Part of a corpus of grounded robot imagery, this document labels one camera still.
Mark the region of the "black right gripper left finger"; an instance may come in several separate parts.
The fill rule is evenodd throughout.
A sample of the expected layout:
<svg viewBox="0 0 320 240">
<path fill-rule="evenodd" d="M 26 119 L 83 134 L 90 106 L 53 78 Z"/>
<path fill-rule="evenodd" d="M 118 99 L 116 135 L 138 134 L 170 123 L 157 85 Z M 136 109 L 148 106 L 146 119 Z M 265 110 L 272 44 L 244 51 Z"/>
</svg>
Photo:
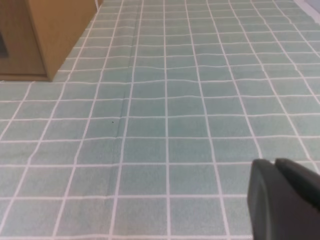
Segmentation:
<svg viewBox="0 0 320 240">
<path fill-rule="evenodd" d="M 300 197 L 275 162 L 252 162 L 247 205 L 255 240 L 318 240 L 320 205 Z"/>
</svg>

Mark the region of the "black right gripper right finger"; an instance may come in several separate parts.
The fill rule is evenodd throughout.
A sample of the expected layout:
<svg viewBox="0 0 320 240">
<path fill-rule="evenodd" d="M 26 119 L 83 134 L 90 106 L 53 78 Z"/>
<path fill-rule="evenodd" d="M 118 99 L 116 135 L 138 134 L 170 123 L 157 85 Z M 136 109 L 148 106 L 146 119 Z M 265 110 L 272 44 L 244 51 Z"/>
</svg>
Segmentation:
<svg viewBox="0 0 320 240">
<path fill-rule="evenodd" d="M 275 166 L 301 198 L 313 206 L 320 205 L 319 174 L 286 158 L 277 158 Z"/>
</svg>

